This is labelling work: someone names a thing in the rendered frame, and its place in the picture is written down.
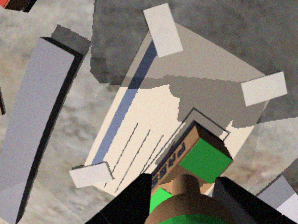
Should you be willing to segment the cream inspection card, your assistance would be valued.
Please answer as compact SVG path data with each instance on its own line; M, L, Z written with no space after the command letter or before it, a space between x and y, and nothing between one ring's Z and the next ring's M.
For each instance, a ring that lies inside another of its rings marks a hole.
M84 167L77 188L120 194L152 175L192 121L221 137L230 156L247 140L270 99L287 95L283 71L263 75L229 51L174 22L169 4L144 10L149 24Z

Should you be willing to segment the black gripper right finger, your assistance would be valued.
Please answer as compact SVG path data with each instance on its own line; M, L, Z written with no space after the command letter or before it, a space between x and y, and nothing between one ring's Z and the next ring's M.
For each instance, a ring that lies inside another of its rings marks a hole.
M233 183L229 177L217 177L212 197L230 210L235 224L297 224L261 198L247 192L243 186Z

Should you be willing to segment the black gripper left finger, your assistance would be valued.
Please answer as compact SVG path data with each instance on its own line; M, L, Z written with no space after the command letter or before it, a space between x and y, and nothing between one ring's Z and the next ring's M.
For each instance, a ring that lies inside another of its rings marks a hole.
M150 214L153 176L141 173L85 224L145 224Z

